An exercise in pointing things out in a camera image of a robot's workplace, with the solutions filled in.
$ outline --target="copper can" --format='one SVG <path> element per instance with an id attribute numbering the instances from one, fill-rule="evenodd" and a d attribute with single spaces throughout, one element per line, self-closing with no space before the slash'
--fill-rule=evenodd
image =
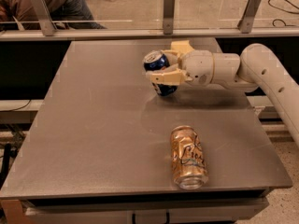
<path id="1" fill-rule="evenodd" d="M 173 179 L 182 189 L 198 189 L 207 181 L 207 169 L 198 134 L 190 126 L 171 132 Z"/>

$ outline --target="beige floor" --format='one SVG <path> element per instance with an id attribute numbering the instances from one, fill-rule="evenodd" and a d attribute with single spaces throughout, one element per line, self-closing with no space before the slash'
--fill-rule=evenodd
<path id="1" fill-rule="evenodd" d="M 96 20 L 108 29 L 161 29 L 163 0 L 86 0 Z M 176 0 L 175 29 L 234 28 L 241 19 L 248 0 Z M 290 0 L 299 6 L 299 0 Z M 277 7 L 299 12 L 282 0 L 272 0 Z M 255 27 L 273 27 L 274 19 L 288 25 L 299 25 L 299 15 L 290 14 L 262 0 L 254 22 Z M 263 125 L 289 172 L 293 188 L 278 189 L 268 196 L 270 205 L 251 220 L 238 224 L 299 223 L 299 149 L 285 127 Z"/>
<path id="2" fill-rule="evenodd" d="M 161 29 L 164 0 L 87 0 L 95 19 L 109 29 Z M 299 6 L 299 0 L 290 0 Z M 176 0 L 175 29 L 232 28 L 242 18 L 248 0 Z M 277 7 L 299 12 L 283 0 L 272 0 Z M 299 25 L 298 14 L 290 14 L 262 0 L 255 27 L 273 27 L 274 19 Z"/>

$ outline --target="table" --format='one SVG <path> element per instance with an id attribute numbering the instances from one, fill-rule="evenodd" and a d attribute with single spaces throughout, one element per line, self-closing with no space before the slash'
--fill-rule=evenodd
<path id="1" fill-rule="evenodd" d="M 27 203 L 42 224 L 188 223 L 251 218 L 271 190 L 291 187 L 243 92 L 156 94 L 142 60 L 171 41 L 72 42 L 0 198 Z M 191 44 L 220 52 L 213 39 Z M 200 136 L 209 181 L 198 190 L 172 180 L 169 136 L 179 125 Z"/>

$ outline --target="metal bracket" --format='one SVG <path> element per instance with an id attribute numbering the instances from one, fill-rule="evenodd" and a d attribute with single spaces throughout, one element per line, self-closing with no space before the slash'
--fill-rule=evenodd
<path id="1" fill-rule="evenodd" d="M 163 30 L 165 35 L 173 34 L 176 0 L 164 0 Z"/>
<path id="2" fill-rule="evenodd" d="M 259 5 L 261 4 L 261 1 L 262 0 L 249 0 L 247 2 L 247 6 L 245 8 L 243 17 L 237 25 L 238 29 L 241 31 L 242 34 L 248 34 L 251 32 L 254 23 L 254 18 L 259 8 Z"/>
<path id="3" fill-rule="evenodd" d="M 52 22 L 45 0 L 31 0 L 43 35 L 54 35 L 56 26 Z"/>

